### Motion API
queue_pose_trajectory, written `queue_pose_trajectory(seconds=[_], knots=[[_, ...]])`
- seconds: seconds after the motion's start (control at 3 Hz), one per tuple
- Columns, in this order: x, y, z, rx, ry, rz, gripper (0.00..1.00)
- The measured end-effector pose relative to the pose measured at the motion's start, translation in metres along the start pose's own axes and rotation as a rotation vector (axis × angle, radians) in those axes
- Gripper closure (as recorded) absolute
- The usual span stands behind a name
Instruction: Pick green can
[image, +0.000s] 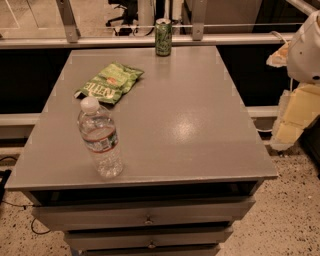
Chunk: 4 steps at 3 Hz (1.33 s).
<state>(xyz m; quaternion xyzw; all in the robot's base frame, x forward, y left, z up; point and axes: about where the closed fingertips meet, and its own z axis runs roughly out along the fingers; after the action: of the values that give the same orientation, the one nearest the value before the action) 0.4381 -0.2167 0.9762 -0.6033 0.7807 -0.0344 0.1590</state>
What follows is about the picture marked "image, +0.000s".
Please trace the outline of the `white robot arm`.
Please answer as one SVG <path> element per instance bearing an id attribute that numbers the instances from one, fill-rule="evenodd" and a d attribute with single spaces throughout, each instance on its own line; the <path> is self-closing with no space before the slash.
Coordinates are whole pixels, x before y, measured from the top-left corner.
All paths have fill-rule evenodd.
<path id="1" fill-rule="evenodd" d="M 313 12 L 294 34 L 270 55 L 266 64 L 286 67 L 296 89 L 284 90 L 278 103 L 270 146 L 284 151 L 294 145 L 304 130 L 320 115 L 320 11 Z"/>

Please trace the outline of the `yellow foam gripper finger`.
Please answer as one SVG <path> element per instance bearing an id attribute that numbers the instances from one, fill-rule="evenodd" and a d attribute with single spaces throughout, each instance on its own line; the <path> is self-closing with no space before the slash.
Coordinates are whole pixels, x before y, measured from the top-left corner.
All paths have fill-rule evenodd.
<path id="1" fill-rule="evenodd" d="M 273 124 L 270 146 L 285 151 L 298 140 L 303 131 L 320 115 L 320 86 L 300 83 L 292 92 L 284 90 Z"/>
<path id="2" fill-rule="evenodd" d="M 289 43 L 286 42 L 278 50 L 276 50 L 273 54 L 271 54 L 268 57 L 266 64 L 276 68 L 286 67 L 288 48 L 289 48 Z"/>

